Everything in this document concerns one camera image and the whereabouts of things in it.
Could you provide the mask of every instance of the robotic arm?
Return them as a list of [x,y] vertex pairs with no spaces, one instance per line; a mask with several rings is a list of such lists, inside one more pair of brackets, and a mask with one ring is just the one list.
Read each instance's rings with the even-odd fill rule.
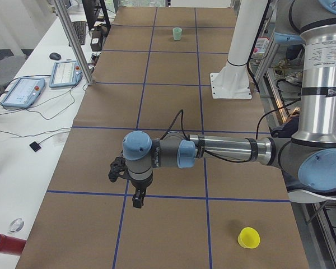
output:
[[152,140],[142,131],[131,132],[123,140],[123,155],[111,164],[109,178],[132,182],[134,207],[143,206],[154,168],[189,168],[201,157],[258,161],[288,172],[313,189],[336,187],[336,1],[280,0],[276,32],[281,42],[298,42],[300,35],[306,44],[298,131],[291,139],[262,140],[175,132]]

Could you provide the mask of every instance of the yellow cup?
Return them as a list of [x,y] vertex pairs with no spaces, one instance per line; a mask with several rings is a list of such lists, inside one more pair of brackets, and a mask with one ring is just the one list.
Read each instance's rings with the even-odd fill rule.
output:
[[245,227],[237,237],[237,242],[243,248],[257,248],[260,244],[260,236],[255,229]]

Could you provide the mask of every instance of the red cylinder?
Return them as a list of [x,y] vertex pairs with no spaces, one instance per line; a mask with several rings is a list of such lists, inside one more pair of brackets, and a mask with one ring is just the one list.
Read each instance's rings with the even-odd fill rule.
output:
[[0,234],[0,253],[20,256],[26,240]]

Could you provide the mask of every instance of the black computer mouse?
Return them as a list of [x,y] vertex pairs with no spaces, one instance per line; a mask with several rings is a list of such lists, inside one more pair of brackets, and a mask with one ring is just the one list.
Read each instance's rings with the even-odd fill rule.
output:
[[61,55],[58,54],[57,52],[51,53],[49,57],[50,57],[50,59],[55,60],[55,61],[58,61],[58,60],[61,59]]

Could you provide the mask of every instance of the printed label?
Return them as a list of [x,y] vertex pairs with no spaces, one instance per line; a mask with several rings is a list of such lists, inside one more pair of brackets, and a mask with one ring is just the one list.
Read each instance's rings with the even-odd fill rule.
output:
[[323,67],[336,67],[336,40],[306,46],[304,70]]

